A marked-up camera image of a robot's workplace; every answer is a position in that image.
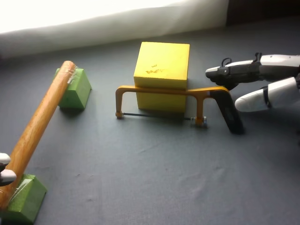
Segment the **white backdrop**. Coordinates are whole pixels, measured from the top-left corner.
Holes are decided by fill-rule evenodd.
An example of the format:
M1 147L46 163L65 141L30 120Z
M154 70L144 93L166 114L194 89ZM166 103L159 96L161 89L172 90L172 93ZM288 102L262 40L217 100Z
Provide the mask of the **white backdrop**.
M9 2L1 6L1 58L221 27L228 7L228 0L86 0L76 5L32 0L18 7Z

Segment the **yellow cube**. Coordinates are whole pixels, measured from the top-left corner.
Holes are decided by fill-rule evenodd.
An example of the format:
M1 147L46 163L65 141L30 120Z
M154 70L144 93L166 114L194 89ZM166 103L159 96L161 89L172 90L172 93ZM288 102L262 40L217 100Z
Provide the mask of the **yellow cube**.
M188 44L142 42L134 73L135 86L186 90L188 55ZM139 109L185 112L185 96L137 93L136 98Z

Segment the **green block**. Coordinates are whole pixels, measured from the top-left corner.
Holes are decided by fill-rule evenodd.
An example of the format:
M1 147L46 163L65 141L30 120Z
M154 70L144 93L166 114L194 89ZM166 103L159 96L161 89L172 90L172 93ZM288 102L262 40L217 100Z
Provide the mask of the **green block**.
M46 192L36 176L24 174L7 209L0 212L2 224L33 224Z
M60 69L56 70L54 77L57 75L59 70ZM91 89L92 87L84 70L77 68L59 103L59 107L85 109Z

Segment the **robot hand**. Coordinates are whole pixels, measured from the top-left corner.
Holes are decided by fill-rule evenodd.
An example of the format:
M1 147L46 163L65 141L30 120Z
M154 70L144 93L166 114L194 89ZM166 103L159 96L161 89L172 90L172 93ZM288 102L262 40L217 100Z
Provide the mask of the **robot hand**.
M12 170L6 170L10 157L8 154L0 153L0 186L6 186L16 179L16 174Z

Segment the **wooden cylinder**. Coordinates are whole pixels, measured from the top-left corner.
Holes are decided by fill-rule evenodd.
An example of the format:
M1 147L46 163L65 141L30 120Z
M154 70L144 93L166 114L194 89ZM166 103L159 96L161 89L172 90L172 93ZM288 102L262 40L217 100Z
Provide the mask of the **wooden cylinder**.
M49 90L46 92L43 100L15 145L10 156L11 161L6 169L13 170L17 178L13 183L0 187L0 210L4 210L8 206L39 140L67 89L68 80L75 69L76 65L71 61L65 61L62 64Z

